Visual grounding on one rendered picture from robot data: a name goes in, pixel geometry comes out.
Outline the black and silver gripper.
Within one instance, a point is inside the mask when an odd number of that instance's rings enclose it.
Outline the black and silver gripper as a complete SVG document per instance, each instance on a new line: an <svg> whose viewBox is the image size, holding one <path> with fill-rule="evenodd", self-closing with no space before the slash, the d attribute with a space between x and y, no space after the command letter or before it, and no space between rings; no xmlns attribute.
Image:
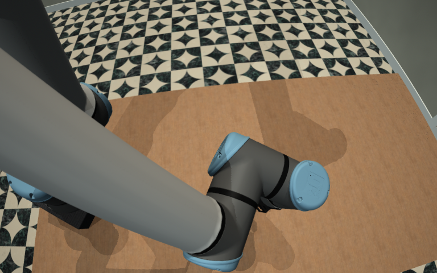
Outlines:
<svg viewBox="0 0 437 273"><path fill-rule="evenodd" d="M262 209L262 210L260 210L259 208L257 208L257 210L258 210L259 212L262 212L262 213L267 213L270 209L281 210L281 209L279 209L279 208L271 208L271 207L267 206L266 204L264 204L264 203L262 202L261 199L260 199L260 201L259 201L258 207L259 207L260 209Z"/></svg>

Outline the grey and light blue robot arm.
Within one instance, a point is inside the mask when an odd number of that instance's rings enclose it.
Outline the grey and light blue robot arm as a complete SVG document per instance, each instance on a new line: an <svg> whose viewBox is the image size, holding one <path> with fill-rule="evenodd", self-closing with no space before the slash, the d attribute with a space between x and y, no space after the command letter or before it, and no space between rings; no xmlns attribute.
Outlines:
<svg viewBox="0 0 437 273"><path fill-rule="evenodd" d="M231 272L260 198L306 212L329 195L321 164L235 132L211 161L204 195L109 131L112 111L78 81L42 0L0 0L0 170L19 196L58 213L81 209Z"/></svg>

